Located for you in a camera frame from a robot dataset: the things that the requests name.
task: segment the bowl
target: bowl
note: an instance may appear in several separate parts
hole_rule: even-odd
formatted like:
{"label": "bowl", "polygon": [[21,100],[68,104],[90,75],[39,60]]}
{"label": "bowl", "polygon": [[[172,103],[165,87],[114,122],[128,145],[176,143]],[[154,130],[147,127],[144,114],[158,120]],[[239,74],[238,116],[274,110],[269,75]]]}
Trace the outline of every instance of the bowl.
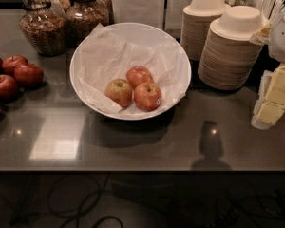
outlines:
{"label": "bowl", "polygon": [[183,11],[192,16],[213,16],[223,14],[229,7],[224,0],[192,0]]}
{"label": "bowl", "polygon": [[230,7],[210,25],[215,34],[239,41],[250,40],[251,36],[262,27],[260,11],[249,6]]}
{"label": "bowl", "polygon": [[[125,76],[125,72],[127,72],[127,70],[130,68],[130,65],[124,63],[120,64],[119,66],[113,63],[112,68],[109,68],[109,70],[104,70],[104,67],[101,64],[97,64],[96,66],[93,65],[93,62],[96,62],[101,54],[104,55],[104,58],[101,60],[104,60],[104,63],[107,63],[107,66],[109,67],[111,67],[112,62],[115,62],[114,60],[120,62],[125,58],[122,53],[121,55],[114,54],[114,56],[111,58],[106,58],[105,54],[110,55],[110,53],[107,51],[110,48],[102,48],[103,41],[97,38],[97,34],[102,34],[102,36],[105,38],[107,38],[109,35],[112,35],[117,38],[118,43],[120,41],[125,41],[131,46],[141,48],[142,50],[138,50],[137,52],[140,58],[144,58],[143,54],[147,54],[149,51],[155,51],[156,53],[152,52],[152,57],[155,58],[154,62],[161,62],[160,59],[162,59],[163,54],[162,51],[158,48],[161,48],[162,45],[168,45],[166,47],[166,53],[176,54],[176,56],[173,57],[176,61],[170,63],[171,60],[168,60],[169,55],[166,60],[167,64],[171,64],[167,67],[170,69],[172,68],[171,72],[170,69],[165,71],[165,67],[161,68],[161,64],[156,64],[156,66],[152,66],[152,64],[147,65],[150,67],[149,69],[151,72],[156,73],[153,76],[155,76],[155,81],[156,83],[159,83],[161,91],[163,92],[162,102],[158,109],[154,111],[140,111],[137,109],[135,104],[132,103],[132,105],[127,109],[122,109],[118,112],[111,112],[107,111],[103,107],[99,107],[97,103],[95,104],[90,101],[90,99],[99,99],[99,97],[103,98],[105,96],[104,86],[107,85],[111,79],[118,78],[120,75],[122,75],[121,77]],[[89,47],[92,47],[91,44],[93,43],[95,43],[96,49],[89,50]],[[120,48],[120,45],[117,44],[111,45],[110,42],[113,51]],[[171,51],[169,49],[171,49],[171,47],[169,46],[173,47],[174,49],[172,53],[170,53]],[[86,86],[86,84],[83,84],[82,80],[80,79],[81,72],[83,71],[83,64],[86,62],[83,53],[88,53],[88,61],[91,63],[91,66],[89,67],[92,67],[92,69],[89,69],[91,73],[94,73],[94,71],[95,74],[97,71],[98,73],[100,73],[100,71],[105,72],[103,75],[91,75],[90,77],[90,79],[95,80],[95,82],[99,81],[100,84],[103,84],[99,86],[99,90],[95,90],[95,94],[94,90],[91,91],[90,87]],[[162,31],[161,29],[140,23],[119,23],[104,27],[100,32],[94,29],[92,33],[87,38],[85,38],[84,41],[76,48],[70,62],[70,81],[78,97],[94,111],[106,117],[114,119],[137,121],[153,118],[162,114],[163,112],[176,105],[181,100],[181,98],[185,96],[185,92],[187,91],[191,81],[191,65],[181,45],[175,40],[175,38]],[[180,91],[180,93],[177,92],[177,97],[175,97],[173,93],[170,93],[171,89],[173,88],[177,88]]]}

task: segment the white bowl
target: white bowl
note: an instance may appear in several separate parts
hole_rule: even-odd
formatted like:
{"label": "white bowl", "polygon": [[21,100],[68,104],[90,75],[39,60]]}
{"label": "white bowl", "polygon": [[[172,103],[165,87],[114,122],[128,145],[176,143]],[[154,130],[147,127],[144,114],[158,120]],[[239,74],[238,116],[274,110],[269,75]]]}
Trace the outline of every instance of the white bowl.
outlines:
{"label": "white bowl", "polygon": [[[169,78],[168,81],[165,79],[166,82],[171,82],[169,84],[169,87],[178,86],[180,87],[180,92],[186,92],[186,90],[189,87],[190,80],[191,80],[191,65],[190,61],[181,47],[179,43],[176,42],[175,38],[170,36],[169,34],[165,33],[161,29],[154,28],[145,24],[139,24],[139,23],[119,23],[114,24],[111,26],[107,26],[104,28],[105,33],[110,32],[114,35],[117,35],[121,37],[121,39],[125,39],[126,42],[132,43],[138,46],[146,46],[151,48],[156,48],[158,45],[162,43],[173,44],[176,47],[177,53],[177,63],[173,65],[175,67],[174,73],[171,76],[172,78]],[[95,110],[96,112],[105,115],[110,118],[114,119],[120,119],[120,120],[129,120],[129,121],[136,121],[136,120],[142,120],[142,119],[149,119],[156,117],[163,112],[169,110],[174,105],[178,103],[178,101],[184,96],[180,97],[179,99],[164,99],[159,106],[158,109],[150,112],[143,112],[140,111],[139,113],[131,113],[126,111],[119,111],[118,113],[111,113],[106,112],[103,109],[100,109],[96,105],[93,105],[90,103],[89,99],[85,95],[84,91],[89,90],[88,87],[83,88],[83,84],[81,84],[79,74],[80,70],[82,69],[82,63],[81,63],[81,47],[85,44],[88,45],[88,43],[85,43],[87,38],[77,47],[75,50],[73,57],[71,59],[70,63],[70,81],[73,85],[73,88],[76,92],[76,94],[79,96],[79,98],[91,109]],[[90,51],[88,54],[90,57],[97,57],[98,55],[94,55],[93,51]]]}
{"label": "white bowl", "polygon": [[260,11],[249,6],[230,7],[210,25],[215,34],[240,41],[250,40],[251,36],[262,27]]}
{"label": "white bowl", "polygon": [[229,7],[224,0],[192,0],[183,11],[193,16],[212,16],[223,14]]}

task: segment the paper bowl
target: paper bowl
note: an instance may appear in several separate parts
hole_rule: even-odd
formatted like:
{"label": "paper bowl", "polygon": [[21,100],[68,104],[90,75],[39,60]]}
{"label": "paper bowl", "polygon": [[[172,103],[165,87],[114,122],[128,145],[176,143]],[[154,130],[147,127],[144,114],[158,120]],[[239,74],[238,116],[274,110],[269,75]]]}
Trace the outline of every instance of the paper bowl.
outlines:
{"label": "paper bowl", "polygon": [[[89,42],[93,42],[99,45],[99,41],[97,41],[97,38],[95,40],[94,37],[90,38],[85,38],[84,41],[76,48],[71,62],[70,62],[70,81],[73,85],[73,88],[78,95],[78,97],[91,109],[94,111],[105,115],[106,117],[114,118],[114,119],[119,119],[119,120],[127,120],[127,121],[137,121],[137,120],[143,120],[143,119],[149,119],[156,117],[163,112],[169,110],[172,108],[174,105],[178,103],[178,101],[185,96],[185,93],[190,85],[190,80],[191,80],[191,65],[189,62],[189,59],[181,47],[181,45],[169,34],[165,33],[164,31],[154,28],[145,24],[139,24],[139,23],[119,23],[111,26],[107,26],[102,28],[103,35],[109,34],[110,36],[117,37],[118,39],[122,41],[126,41],[127,43],[134,45],[135,47],[141,47],[141,48],[158,48],[161,46],[161,44],[171,44],[173,47],[176,49],[174,51],[174,54],[177,55],[176,63],[173,64],[173,73],[169,73],[169,77],[161,77],[157,79],[156,75],[155,76],[155,83],[159,83],[159,86],[161,88],[161,91],[163,92],[162,96],[162,102],[161,105],[159,106],[158,109],[154,111],[140,111],[138,108],[135,106],[135,103],[133,102],[129,109],[125,110],[120,110],[118,112],[110,112],[105,110],[103,107],[99,107],[97,104],[92,104],[90,99],[99,99],[99,97],[103,98],[104,95],[104,86],[107,85],[109,81],[109,77],[113,77],[111,75],[111,71],[118,71],[123,73],[123,77],[125,78],[125,72],[129,69],[128,66],[125,64],[122,64],[121,66],[116,66],[112,65],[112,70],[107,70],[106,74],[104,75],[92,75],[91,79],[97,79],[98,81],[104,81],[102,88],[98,90],[98,92],[90,91],[90,87],[86,87],[85,84],[80,79],[80,75],[82,75],[81,71],[83,71],[83,64],[86,62],[86,60],[83,60],[83,47],[85,47],[85,53],[86,53],[86,46],[90,45]],[[119,45],[113,45],[113,49],[118,49]],[[99,57],[100,54],[104,53],[101,48],[97,48],[97,51],[89,51],[88,52],[88,57],[90,57],[89,62],[93,62],[93,58],[96,59],[96,57]],[[154,53],[156,57],[162,57],[161,50],[156,51]],[[104,58],[106,62],[110,62],[110,59]],[[151,72],[152,69],[155,69],[155,72],[163,72],[163,76],[166,75],[164,74],[164,70],[159,68],[160,66],[157,66],[157,68],[150,68]],[[164,78],[164,84],[161,85],[161,79]],[[173,87],[178,87],[178,90],[180,89],[180,96],[179,97],[171,97],[171,99],[168,97],[170,95],[170,92],[168,91],[169,88]]]}
{"label": "paper bowl", "polygon": [[229,7],[224,0],[192,0],[183,11],[193,16],[212,16],[223,14]]}
{"label": "paper bowl", "polygon": [[250,40],[251,36],[262,27],[260,11],[249,6],[231,7],[210,25],[215,34],[240,41]]}

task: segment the stack of paper cups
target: stack of paper cups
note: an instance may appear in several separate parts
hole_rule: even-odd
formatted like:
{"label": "stack of paper cups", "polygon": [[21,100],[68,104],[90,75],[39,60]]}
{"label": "stack of paper cups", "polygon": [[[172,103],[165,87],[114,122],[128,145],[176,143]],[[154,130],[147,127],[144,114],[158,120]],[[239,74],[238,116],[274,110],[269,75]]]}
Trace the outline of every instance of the stack of paper cups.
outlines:
{"label": "stack of paper cups", "polygon": [[229,7],[224,0],[192,0],[183,9],[180,44],[189,59],[200,60],[210,23]]}
{"label": "stack of paper cups", "polygon": [[214,20],[199,62],[201,80],[220,90],[241,88],[262,50],[250,38],[262,27],[259,10],[247,6],[231,7]]}

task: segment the stainless steel surface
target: stainless steel surface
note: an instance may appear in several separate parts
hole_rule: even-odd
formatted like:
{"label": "stainless steel surface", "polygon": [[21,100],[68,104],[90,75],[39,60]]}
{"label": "stainless steel surface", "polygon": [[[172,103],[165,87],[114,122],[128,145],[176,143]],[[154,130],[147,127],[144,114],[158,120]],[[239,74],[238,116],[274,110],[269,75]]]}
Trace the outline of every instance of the stainless steel surface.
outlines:
{"label": "stainless steel surface", "polygon": [[45,80],[1,104],[0,170],[285,170],[285,115],[270,130],[252,128],[254,88],[189,90],[158,118],[108,119],[72,88],[74,50],[38,55],[19,29],[23,14],[0,9],[0,56],[27,56],[44,69]]}

